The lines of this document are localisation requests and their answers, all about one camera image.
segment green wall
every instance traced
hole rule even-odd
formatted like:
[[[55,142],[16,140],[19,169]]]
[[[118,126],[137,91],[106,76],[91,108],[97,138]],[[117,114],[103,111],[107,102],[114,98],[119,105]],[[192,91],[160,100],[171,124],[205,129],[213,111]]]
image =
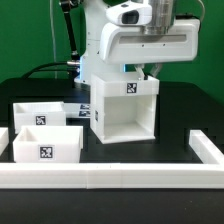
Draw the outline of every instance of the green wall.
[[[193,12],[200,16],[196,0],[177,0],[177,12]],[[206,16],[199,34],[199,53],[193,62],[165,64],[159,78],[165,81],[191,82],[224,104],[224,26],[223,0],[203,0]],[[69,42],[62,11],[54,0],[54,22],[57,43],[57,61],[70,58]],[[122,0],[106,0],[116,4]],[[0,82],[23,73],[40,64],[53,61],[50,29],[50,0],[9,1],[0,4]],[[73,10],[78,48],[84,52],[82,10]]]

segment black table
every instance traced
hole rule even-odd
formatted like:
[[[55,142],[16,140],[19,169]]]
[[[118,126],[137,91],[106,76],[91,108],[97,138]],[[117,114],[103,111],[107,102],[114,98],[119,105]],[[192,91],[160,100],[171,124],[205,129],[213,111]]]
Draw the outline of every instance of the black table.
[[[0,125],[14,139],[12,103],[89,103],[89,92],[68,80],[9,79],[0,84]],[[188,146],[189,130],[201,129],[224,150],[224,107],[193,84],[161,82],[156,140],[102,145],[88,120],[80,162],[200,163]],[[13,162],[9,147],[2,162]],[[0,190],[0,223],[223,223],[224,190],[58,189]]]

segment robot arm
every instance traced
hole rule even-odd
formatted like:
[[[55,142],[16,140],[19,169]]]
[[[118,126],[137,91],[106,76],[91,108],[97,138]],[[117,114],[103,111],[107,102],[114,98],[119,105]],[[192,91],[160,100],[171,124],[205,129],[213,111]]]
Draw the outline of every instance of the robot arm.
[[[174,4],[175,0],[144,0],[109,8],[110,23],[101,35],[101,59],[108,64],[193,60],[200,21],[174,19]]]

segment black cable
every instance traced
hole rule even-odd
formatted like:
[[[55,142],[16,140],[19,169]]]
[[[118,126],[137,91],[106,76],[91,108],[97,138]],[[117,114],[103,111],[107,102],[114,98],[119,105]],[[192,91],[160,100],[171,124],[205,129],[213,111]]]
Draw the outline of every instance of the black cable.
[[[29,72],[25,73],[24,75],[22,75],[22,79],[27,79],[30,77],[30,75],[36,71],[39,71],[42,68],[47,68],[47,67],[53,67],[53,66],[57,66],[57,65],[67,65],[67,62],[52,62],[52,63],[48,63],[48,64],[44,64],[44,65],[40,65],[32,70],[30,70]]]

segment white box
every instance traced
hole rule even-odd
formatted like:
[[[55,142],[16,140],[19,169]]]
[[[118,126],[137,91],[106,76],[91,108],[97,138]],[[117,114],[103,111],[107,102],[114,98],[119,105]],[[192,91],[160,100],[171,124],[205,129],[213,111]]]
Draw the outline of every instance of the white box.
[[[137,72],[92,75],[91,128],[102,143],[155,139],[159,80]]]
[[[15,162],[78,163],[82,126],[23,126],[13,142]]]
[[[9,144],[8,128],[0,128],[0,155]]]
[[[23,125],[65,126],[63,102],[14,103],[14,126],[18,134]]]

